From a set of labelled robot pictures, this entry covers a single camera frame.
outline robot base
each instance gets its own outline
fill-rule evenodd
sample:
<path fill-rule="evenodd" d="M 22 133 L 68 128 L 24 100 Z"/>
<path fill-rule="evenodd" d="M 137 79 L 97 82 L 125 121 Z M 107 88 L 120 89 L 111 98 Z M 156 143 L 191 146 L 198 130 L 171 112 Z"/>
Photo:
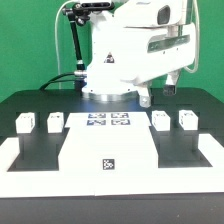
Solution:
<path fill-rule="evenodd" d="M 124 93 L 97 93 L 89 88 L 84 87 L 82 89 L 82 96 L 86 99 L 97 100 L 102 102 L 115 102 L 115 101 L 125 101 L 128 99 L 134 99 L 138 97 L 138 92 L 136 90 L 129 90 Z"/>

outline white cable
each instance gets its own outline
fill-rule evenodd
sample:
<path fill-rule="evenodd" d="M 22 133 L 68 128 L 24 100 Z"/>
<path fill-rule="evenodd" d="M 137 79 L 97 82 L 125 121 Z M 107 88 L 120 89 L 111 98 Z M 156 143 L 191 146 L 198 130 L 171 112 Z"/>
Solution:
<path fill-rule="evenodd" d="M 58 75 L 61 74 L 61 62 L 60 62 L 60 55 L 59 55 L 59 46 L 58 46 L 58 19 L 62 9 L 69 3 L 76 3 L 77 0 L 70 0 L 62 4 L 59 8 L 56 19 L 55 19 L 55 26 L 54 26 L 54 35 L 55 35 L 55 48 L 56 48 L 56 57 L 57 57 L 57 66 L 58 66 Z"/>
<path fill-rule="evenodd" d="M 195 60 L 194 60 L 194 68 L 190 69 L 189 67 L 185 67 L 184 69 L 189 73 L 195 73 L 198 70 L 199 64 L 199 51 L 200 51 L 200 18 L 198 12 L 198 4 L 197 0 L 194 0 L 194 11 L 195 11 L 195 26 L 196 26 L 196 50 L 195 50 Z"/>

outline white box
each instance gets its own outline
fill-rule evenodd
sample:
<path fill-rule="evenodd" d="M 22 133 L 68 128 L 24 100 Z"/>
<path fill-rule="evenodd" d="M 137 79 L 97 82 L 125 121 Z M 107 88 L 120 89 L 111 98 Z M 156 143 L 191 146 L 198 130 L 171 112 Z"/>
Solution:
<path fill-rule="evenodd" d="M 50 113 L 47 119 L 48 133 L 61 133 L 64 128 L 64 114 Z"/>
<path fill-rule="evenodd" d="M 184 130 L 198 130 L 198 117 L 192 110 L 180 110 L 179 123 Z"/>
<path fill-rule="evenodd" d="M 21 113 L 16 119 L 16 132 L 18 134 L 31 133 L 35 126 L 34 113 Z"/>
<path fill-rule="evenodd" d="M 169 131 L 170 117 L 165 111 L 152 111 L 152 124 L 157 131 Z"/>

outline black tabletop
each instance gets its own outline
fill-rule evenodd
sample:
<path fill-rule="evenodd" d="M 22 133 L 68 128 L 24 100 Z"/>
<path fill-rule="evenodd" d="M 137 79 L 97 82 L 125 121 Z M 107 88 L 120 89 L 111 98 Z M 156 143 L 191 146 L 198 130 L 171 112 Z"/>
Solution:
<path fill-rule="evenodd" d="M 17 136 L 20 113 L 35 112 L 36 126 L 31 134 L 19 135 L 20 155 L 9 171 L 58 169 L 57 156 L 68 130 L 47 133 L 51 112 L 63 112 L 66 119 L 71 112 L 145 111 L 151 120 L 152 111 L 164 110 L 171 117 L 171 130 L 150 127 L 159 167 L 210 166 L 197 148 L 198 135 L 209 133 L 224 144 L 224 104 L 195 88 L 180 88 L 173 97 L 163 96 L 162 89 L 152 93 L 153 105 L 146 109 L 137 99 L 102 103 L 82 99 L 73 90 L 16 92 L 0 104 L 0 144 Z M 197 131 L 183 131 L 179 110 L 195 112 Z M 0 223 L 222 223 L 223 211 L 223 193 L 0 199 Z"/>

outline black cable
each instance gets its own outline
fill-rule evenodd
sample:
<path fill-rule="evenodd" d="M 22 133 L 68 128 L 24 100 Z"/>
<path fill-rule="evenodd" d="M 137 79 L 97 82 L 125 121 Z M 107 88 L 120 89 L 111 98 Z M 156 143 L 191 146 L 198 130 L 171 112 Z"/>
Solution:
<path fill-rule="evenodd" d="M 54 83 L 54 81 L 56 81 L 56 80 L 58 80 L 58 79 L 60 79 L 60 78 L 63 78 L 63 77 L 66 77 L 66 76 L 74 76 L 74 73 L 72 73 L 72 72 L 68 72 L 68 73 L 64 73 L 64 74 L 61 74 L 61 75 L 57 75 L 57 76 L 55 76 L 54 78 L 52 78 L 52 79 L 50 79 L 48 82 L 46 82 L 45 84 L 43 84 L 40 88 L 39 88 L 39 90 L 45 90 L 45 88 L 47 87 L 47 86 L 49 86 L 51 83 Z"/>
<path fill-rule="evenodd" d="M 52 83 L 61 83 L 61 82 L 75 82 L 75 79 L 66 79 L 66 80 L 56 80 L 56 81 L 49 81 L 47 83 L 45 83 L 44 85 L 42 85 L 39 90 L 45 90 L 50 84 Z"/>
<path fill-rule="evenodd" d="M 68 73 L 64 73 L 64 74 L 61 74 L 61 75 L 57 75 L 54 78 L 50 79 L 48 82 L 55 81 L 57 79 L 60 79 L 60 78 L 66 77 L 66 76 L 72 76 L 72 75 L 74 75 L 73 72 L 68 72 Z"/>

